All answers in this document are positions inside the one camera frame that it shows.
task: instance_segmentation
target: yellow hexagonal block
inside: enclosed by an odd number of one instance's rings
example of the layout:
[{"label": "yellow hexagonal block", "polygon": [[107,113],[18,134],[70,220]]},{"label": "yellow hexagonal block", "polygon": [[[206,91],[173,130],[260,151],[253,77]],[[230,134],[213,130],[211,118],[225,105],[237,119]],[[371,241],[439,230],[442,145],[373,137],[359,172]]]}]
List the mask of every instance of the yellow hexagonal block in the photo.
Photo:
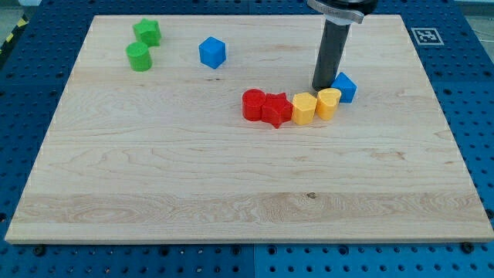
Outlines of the yellow hexagonal block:
[{"label": "yellow hexagonal block", "polygon": [[316,113],[323,120],[331,120],[340,103],[341,91],[334,88],[320,90],[317,94]]},{"label": "yellow hexagonal block", "polygon": [[295,124],[310,124],[314,118],[317,98],[310,93],[298,93],[293,96],[292,120]]}]

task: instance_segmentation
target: blue cube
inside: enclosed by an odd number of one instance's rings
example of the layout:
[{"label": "blue cube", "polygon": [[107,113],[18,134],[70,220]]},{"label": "blue cube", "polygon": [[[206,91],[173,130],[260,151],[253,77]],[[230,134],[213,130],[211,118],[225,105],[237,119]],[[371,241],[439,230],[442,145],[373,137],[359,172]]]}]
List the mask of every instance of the blue cube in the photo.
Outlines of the blue cube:
[{"label": "blue cube", "polygon": [[226,60],[225,43],[213,37],[207,38],[199,45],[201,63],[216,69]]},{"label": "blue cube", "polygon": [[338,74],[331,88],[341,91],[340,103],[351,103],[357,92],[357,85],[345,73]]}]

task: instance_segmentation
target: toy block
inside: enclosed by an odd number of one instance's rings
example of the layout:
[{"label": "toy block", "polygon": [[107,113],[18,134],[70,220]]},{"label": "toy block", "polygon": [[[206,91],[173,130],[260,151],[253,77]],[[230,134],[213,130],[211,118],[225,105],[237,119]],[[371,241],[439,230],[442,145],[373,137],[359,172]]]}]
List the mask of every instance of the toy block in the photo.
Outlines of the toy block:
[{"label": "toy block", "polygon": [[292,120],[295,124],[312,123],[316,111],[317,99],[310,93],[298,93],[293,96]]},{"label": "toy block", "polygon": [[286,99],[286,93],[268,93],[262,106],[261,120],[279,128],[282,123],[292,118],[292,109],[292,104]]},{"label": "toy block", "polygon": [[327,88],[317,94],[316,113],[323,120],[331,120],[340,102],[341,91]]},{"label": "toy block", "polygon": [[246,90],[242,96],[242,114],[246,120],[257,121],[262,117],[262,105],[266,94],[259,89]]},{"label": "toy block", "polygon": [[142,72],[150,69],[153,65],[149,49],[144,42],[131,43],[125,51],[132,70]]},{"label": "toy block", "polygon": [[357,92],[357,85],[345,73],[338,74],[338,77],[331,84],[331,88],[341,91],[341,103],[351,103]]},{"label": "toy block", "polygon": [[160,45],[161,31],[156,20],[142,19],[133,27],[138,42],[144,42],[149,47]]},{"label": "toy block", "polygon": [[201,63],[216,69],[226,60],[225,43],[213,37],[207,38],[199,45]]}]

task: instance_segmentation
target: blue pegboard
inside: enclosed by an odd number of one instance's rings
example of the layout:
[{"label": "blue pegboard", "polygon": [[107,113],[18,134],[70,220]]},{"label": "blue pegboard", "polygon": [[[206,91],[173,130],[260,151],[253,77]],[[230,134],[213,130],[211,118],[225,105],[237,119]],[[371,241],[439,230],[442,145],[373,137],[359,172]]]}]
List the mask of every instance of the blue pegboard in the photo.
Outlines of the blue pegboard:
[{"label": "blue pegboard", "polygon": [[[380,0],[375,13],[401,15],[409,32],[412,28],[435,28],[444,41],[443,46],[420,46],[412,38],[472,180],[492,216],[494,65],[451,0]],[[317,13],[300,0],[43,1],[0,72],[2,238],[92,18],[109,14]],[[492,243],[10,246],[2,240],[0,277],[490,277],[494,276],[493,252]]]}]

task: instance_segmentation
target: green block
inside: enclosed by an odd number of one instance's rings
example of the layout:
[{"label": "green block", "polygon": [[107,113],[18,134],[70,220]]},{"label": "green block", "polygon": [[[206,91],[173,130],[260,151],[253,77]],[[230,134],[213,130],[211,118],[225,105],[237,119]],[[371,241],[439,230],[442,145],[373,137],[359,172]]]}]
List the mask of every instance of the green block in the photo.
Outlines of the green block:
[{"label": "green block", "polygon": [[153,65],[149,49],[144,42],[133,42],[125,49],[125,51],[127,52],[127,57],[129,58],[132,70],[146,71]]},{"label": "green block", "polygon": [[142,19],[134,25],[134,34],[138,42],[144,42],[149,47],[160,45],[161,32],[156,20]]}]

